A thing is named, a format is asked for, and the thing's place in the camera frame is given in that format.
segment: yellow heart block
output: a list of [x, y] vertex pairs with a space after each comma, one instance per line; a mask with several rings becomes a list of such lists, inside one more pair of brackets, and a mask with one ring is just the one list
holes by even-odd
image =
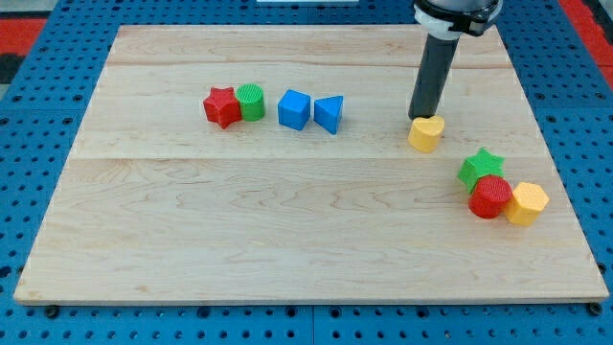
[[443, 135], [444, 119], [435, 115], [431, 118], [417, 118], [411, 124], [409, 130], [409, 144], [421, 152], [432, 152]]

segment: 3d printed block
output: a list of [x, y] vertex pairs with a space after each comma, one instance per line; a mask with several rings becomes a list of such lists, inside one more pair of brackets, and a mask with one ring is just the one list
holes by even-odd
[[441, 139], [444, 129], [444, 118], [432, 116], [431, 118], [419, 117], [413, 120], [407, 140], [415, 150], [432, 152]]
[[493, 155], [486, 149], [480, 148], [477, 154], [468, 157], [464, 161], [458, 172], [458, 178], [466, 184], [466, 189], [472, 194], [479, 178], [489, 174], [500, 177], [504, 176], [502, 171], [504, 161], [505, 158]]
[[314, 112], [313, 120], [330, 134], [336, 134], [343, 117], [343, 96], [316, 100]]
[[287, 90], [277, 105], [279, 124], [296, 130], [303, 130], [310, 117], [310, 96]]
[[237, 90], [240, 113], [244, 121], [257, 121], [264, 116], [264, 93], [254, 83], [244, 84]]
[[511, 199], [511, 194], [511, 185], [504, 178], [487, 175], [477, 181], [468, 208], [483, 219], [494, 219]]
[[204, 111], [210, 122], [218, 123], [222, 128], [226, 128], [231, 123], [240, 121], [240, 105], [234, 96], [234, 88], [228, 87], [219, 89], [211, 88], [211, 94], [203, 102]]
[[541, 186], [521, 182], [513, 190], [503, 212], [511, 223], [530, 226], [548, 203], [549, 197]]

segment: green cylinder block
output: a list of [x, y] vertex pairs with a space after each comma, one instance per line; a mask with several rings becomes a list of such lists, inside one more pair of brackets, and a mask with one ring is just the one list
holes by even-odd
[[264, 93], [254, 83], [241, 85], [237, 90], [240, 113], [244, 121], [257, 121], [264, 116]]

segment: blue triangular prism block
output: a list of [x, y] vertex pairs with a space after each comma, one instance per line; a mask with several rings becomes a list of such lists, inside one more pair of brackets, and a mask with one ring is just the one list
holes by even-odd
[[313, 120], [330, 134], [336, 134], [343, 117], [343, 96], [328, 97], [315, 101]]

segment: blue pegboard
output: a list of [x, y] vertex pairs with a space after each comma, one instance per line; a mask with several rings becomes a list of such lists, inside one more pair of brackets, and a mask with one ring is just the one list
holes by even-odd
[[[62, 0], [0, 103], [0, 343], [611, 343], [601, 305], [27, 308], [12, 293], [121, 24], [402, 24], [412, 1]], [[555, 0], [498, 25], [607, 284], [613, 96]]]

